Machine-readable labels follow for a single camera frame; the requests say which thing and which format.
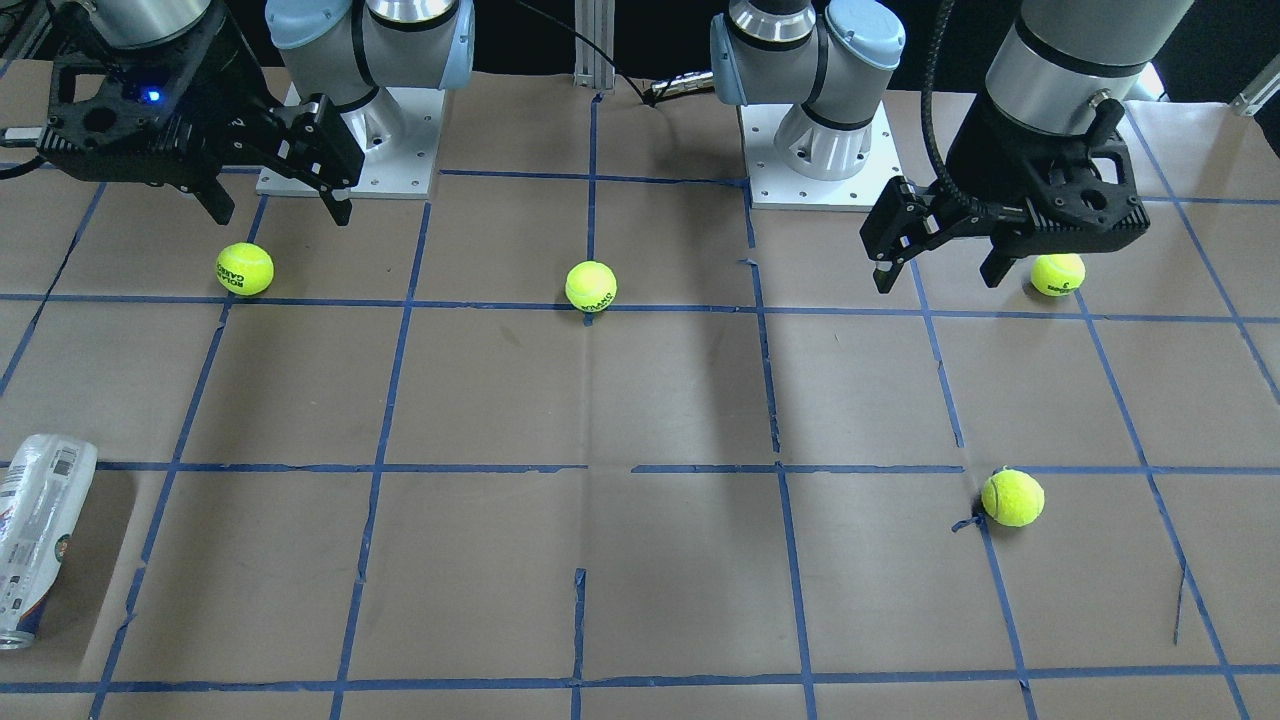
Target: barcode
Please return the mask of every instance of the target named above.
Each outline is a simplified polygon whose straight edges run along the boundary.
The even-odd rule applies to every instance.
[[[69,447],[58,451],[58,460],[54,461],[54,474],[67,477],[72,474],[72,465],[76,464],[77,452]]]

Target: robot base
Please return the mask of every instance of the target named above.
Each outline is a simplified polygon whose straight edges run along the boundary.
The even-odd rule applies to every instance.
[[[773,136],[791,105],[745,105],[742,151],[751,178],[751,205],[772,210],[842,210],[865,213],[876,204],[884,183],[902,174],[897,146],[884,105],[872,120],[872,147],[867,164],[844,181],[819,181],[792,170],[773,147]]]
[[[360,184],[351,188],[351,197],[388,200],[425,200],[435,178],[440,128],[444,124],[445,91],[417,87],[390,87],[404,114],[404,135],[365,154]],[[298,92],[289,86],[287,104],[298,102]],[[259,195],[282,197],[315,197],[306,184],[264,169],[257,178]]]

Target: black cable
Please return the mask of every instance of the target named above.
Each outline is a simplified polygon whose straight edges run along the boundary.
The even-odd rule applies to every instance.
[[[951,8],[954,5],[955,0],[942,0],[938,4],[938,15],[933,23],[933,36],[929,38],[929,50],[924,61],[924,87],[920,88],[920,127],[924,131],[924,147],[929,154],[929,164],[933,165],[933,172],[938,176],[942,190],[970,215],[986,218],[989,215],[986,204],[960,190],[960,186],[956,184],[955,178],[951,177],[946,163],[942,160],[937,138],[933,137],[933,82],[937,78],[942,35],[946,32],[947,22],[951,19]]]
[[[550,13],[547,13],[544,10],[539,10],[538,8],[534,8],[532,5],[530,5],[529,3],[525,3],[525,0],[515,0],[515,1],[516,1],[516,5],[520,5],[521,8],[529,10],[530,13],[535,13],[538,15],[541,15],[541,17],[547,18],[548,20],[558,24],[559,27],[562,27],[562,28],[572,32],[573,37],[581,40],[582,42],[588,44],[591,47],[591,50],[595,50],[596,53],[599,53],[600,56],[604,58],[604,61],[607,61],[609,65],[613,67],[613,72],[618,73],[618,77],[621,77],[622,79],[627,81],[627,85],[631,86],[631,90],[636,91],[636,95],[640,97],[641,102],[644,102],[645,105],[653,105],[653,102],[650,102],[649,99],[645,97],[644,92],[640,90],[640,87],[636,86],[635,82],[631,81],[631,78],[628,78],[627,76],[625,76],[621,72],[618,72],[618,64],[613,61],[613,58],[609,58],[608,53],[605,53],[604,50],[600,50],[599,45],[591,42],[582,33],[580,33],[576,29],[568,27],[568,24],[566,24],[563,20],[561,20],[556,15],[552,15]]]
[[[44,164],[45,159],[37,155],[20,165],[9,168],[6,170],[0,170],[0,181],[20,178],[22,176],[38,169]]]

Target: tennis ball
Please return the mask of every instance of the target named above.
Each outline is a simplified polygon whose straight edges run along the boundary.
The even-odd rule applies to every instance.
[[[1001,525],[1021,528],[1044,510],[1044,488],[1027,473],[1005,468],[987,478],[982,487],[982,507]]]
[[[1032,265],[1032,284],[1044,295],[1071,295],[1084,282],[1084,260],[1068,255],[1041,255]]]
[[[218,254],[218,282],[236,295],[257,295],[274,277],[271,256],[256,245],[237,242]]]
[[[613,302],[618,292],[618,279],[604,263],[588,260],[573,265],[564,278],[564,295],[573,307],[584,313],[599,313]]]

